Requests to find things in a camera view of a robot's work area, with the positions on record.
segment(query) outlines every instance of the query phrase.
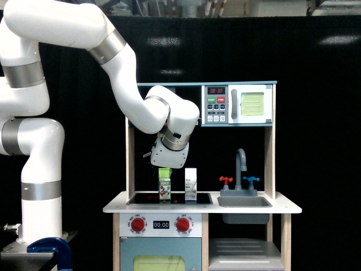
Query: faucet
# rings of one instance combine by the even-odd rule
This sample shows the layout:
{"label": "faucet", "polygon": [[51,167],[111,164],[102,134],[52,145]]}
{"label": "faucet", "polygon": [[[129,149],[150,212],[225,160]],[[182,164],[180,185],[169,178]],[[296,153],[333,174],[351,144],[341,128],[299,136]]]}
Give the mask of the faucet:
{"label": "faucet", "polygon": [[242,189],[241,186],[241,171],[247,171],[246,154],[242,148],[237,150],[236,154],[236,186],[234,189],[228,188],[228,182],[233,181],[233,178],[220,177],[220,181],[224,181],[224,187],[221,189],[221,196],[257,196],[257,190],[253,188],[253,181],[259,181],[255,177],[243,177],[248,180],[250,185],[248,189]]}
{"label": "faucet", "polygon": [[242,148],[237,150],[236,154],[236,186],[235,190],[242,190],[241,186],[241,171],[247,171],[246,153]]}

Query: oven window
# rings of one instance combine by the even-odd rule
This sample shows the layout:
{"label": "oven window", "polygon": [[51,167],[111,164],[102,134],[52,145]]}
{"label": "oven window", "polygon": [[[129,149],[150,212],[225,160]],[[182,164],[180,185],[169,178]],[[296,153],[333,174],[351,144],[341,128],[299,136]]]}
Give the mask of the oven window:
{"label": "oven window", "polygon": [[186,264],[180,256],[139,255],[133,260],[133,271],[185,271]]}
{"label": "oven window", "polygon": [[265,94],[263,92],[241,94],[241,115],[259,116],[265,113]]}

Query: milk carton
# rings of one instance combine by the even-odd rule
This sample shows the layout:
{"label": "milk carton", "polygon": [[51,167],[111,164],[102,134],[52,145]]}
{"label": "milk carton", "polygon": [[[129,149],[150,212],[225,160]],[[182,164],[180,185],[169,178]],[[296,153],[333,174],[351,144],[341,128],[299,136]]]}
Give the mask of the milk carton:
{"label": "milk carton", "polygon": [[186,200],[197,200],[197,169],[185,168]]}

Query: blue faucet handle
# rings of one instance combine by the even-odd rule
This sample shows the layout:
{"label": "blue faucet handle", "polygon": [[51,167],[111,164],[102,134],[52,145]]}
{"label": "blue faucet handle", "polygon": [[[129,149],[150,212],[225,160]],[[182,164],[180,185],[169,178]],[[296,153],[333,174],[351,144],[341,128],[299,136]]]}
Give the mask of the blue faucet handle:
{"label": "blue faucet handle", "polygon": [[254,176],[252,176],[252,177],[243,177],[243,179],[249,181],[249,185],[253,185],[253,181],[259,182],[259,178],[255,178]]}

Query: toy microwave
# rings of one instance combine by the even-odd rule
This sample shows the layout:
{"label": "toy microwave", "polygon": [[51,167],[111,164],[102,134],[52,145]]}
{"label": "toy microwave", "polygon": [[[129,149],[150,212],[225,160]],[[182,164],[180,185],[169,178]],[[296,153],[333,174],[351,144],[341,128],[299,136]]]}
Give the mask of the toy microwave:
{"label": "toy microwave", "polygon": [[271,124],[273,82],[202,86],[202,124]]}

